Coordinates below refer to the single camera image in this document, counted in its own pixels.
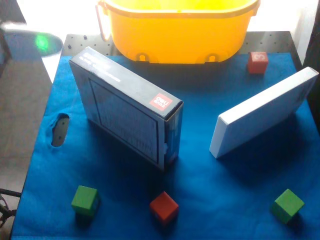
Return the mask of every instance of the red logo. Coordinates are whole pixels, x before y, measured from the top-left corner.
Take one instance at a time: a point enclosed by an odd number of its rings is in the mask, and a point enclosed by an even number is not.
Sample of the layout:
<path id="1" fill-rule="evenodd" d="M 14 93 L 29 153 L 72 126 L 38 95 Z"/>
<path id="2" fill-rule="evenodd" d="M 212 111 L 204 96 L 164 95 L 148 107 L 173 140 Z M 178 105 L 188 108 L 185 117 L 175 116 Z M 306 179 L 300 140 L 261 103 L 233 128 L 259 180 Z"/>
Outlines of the red logo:
<path id="1" fill-rule="evenodd" d="M 168 98 L 167 96 L 158 93 L 154 99 L 152 99 L 149 104 L 156 107 L 160 111 L 165 110 L 170 104 L 172 103 L 172 100 Z"/>

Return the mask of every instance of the red cube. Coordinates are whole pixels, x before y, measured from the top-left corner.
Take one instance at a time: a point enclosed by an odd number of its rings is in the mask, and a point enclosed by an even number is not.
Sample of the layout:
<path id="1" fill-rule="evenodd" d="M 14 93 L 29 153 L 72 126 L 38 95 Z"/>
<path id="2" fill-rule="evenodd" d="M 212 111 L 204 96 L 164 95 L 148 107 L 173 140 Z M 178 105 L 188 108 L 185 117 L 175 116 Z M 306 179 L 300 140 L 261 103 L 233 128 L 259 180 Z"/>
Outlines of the red cube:
<path id="1" fill-rule="evenodd" d="M 179 206 L 164 191 L 150 203 L 150 210 L 162 225 L 165 226 L 178 215 Z"/>
<path id="2" fill-rule="evenodd" d="M 250 52 L 248 60 L 248 70 L 251 74 L 264 74 L 269 60 L 266 52 Z"/>

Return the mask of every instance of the yellow plastic container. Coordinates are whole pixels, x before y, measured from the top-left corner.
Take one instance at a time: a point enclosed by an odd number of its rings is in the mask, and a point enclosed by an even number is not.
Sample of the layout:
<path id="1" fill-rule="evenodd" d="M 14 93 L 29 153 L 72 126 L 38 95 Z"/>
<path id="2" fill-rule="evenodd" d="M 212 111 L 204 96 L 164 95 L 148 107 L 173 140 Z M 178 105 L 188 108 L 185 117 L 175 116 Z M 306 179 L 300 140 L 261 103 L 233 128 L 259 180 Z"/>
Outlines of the yellow plastic container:
<path id="1" fill-rule="evenodd" d="M 260 0 L 102 0 L 102 38 L 109 16 L 117 49 L 133 61 L 160 64 L 221 62 L 242 46 Z"/>

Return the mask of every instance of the gray floor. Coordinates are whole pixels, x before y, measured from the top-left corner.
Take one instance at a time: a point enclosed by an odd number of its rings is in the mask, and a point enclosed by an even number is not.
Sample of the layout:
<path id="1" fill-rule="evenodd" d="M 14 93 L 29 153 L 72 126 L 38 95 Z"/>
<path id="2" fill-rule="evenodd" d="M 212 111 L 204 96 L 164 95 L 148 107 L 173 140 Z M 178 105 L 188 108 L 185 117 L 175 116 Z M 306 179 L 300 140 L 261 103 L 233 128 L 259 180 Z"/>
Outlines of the gray floor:
<path id="1" fill-rule="evenodd" d="M 10 60 L 0 77 L 2 189 L 22 191 L 51 85 L 42 61 L 20 63 Z M 19 198 L 6 195 L 3 197 L 10 209 L 17 208 Z M 13 220 L 11 217 L 3 228 L 0 228 L 0 240 L 9 239 Z"/>

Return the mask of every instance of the wooden block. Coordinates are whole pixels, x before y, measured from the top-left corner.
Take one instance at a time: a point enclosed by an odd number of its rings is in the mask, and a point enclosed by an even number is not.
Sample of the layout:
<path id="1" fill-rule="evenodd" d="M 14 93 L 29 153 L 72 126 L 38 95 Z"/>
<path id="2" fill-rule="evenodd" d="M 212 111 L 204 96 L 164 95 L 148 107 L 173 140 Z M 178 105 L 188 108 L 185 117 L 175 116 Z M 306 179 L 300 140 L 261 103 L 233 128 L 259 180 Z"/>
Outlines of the wooden block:
<path id="1" fill-rule="evenodd" d="M 272 204 L 271 212 L 284 224 L 287 224 L 305 205 L 290 189 L 282 193 Z"/>
<path id="2" fill-rule="evenodd" d="M 99 195 L 97 189 L 79 186 L 76 190 L 71 206 L 76 213 L 93 217 L 99 206 Z"/>
<path id="3" fill-rule="evenodd" d="M 250 52 L 248 60 L 248 71 L 251 74 L 264 74 L 269 60 L 266 52 Z"/>
<path id="4" fill-rule="evenodd" d="M 152 214 L 162 223 L 168 224 L 178 215 L 178 204 L 164 191 L 150 203 Z"/>

